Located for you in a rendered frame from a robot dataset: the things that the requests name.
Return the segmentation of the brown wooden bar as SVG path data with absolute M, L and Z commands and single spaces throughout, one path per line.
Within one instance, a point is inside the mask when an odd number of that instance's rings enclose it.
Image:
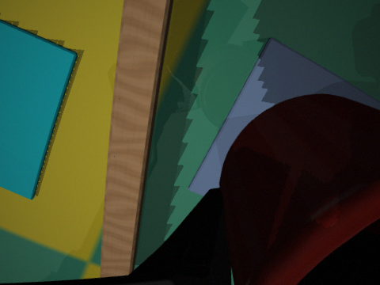
M 173 0 L 123 0 L 108 136 L 101 275 L 135 267 Z

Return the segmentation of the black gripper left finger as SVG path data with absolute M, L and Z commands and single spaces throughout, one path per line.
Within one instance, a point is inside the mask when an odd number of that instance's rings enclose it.
M 0 285 L 232 285 L 226 238 L 221 189 L 210 189 L 130 275 Z

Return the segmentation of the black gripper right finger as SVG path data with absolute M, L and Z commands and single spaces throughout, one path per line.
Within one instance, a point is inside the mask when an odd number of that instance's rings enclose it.
M 361 230 L 297 285 L 380 285 L 380 235 Z

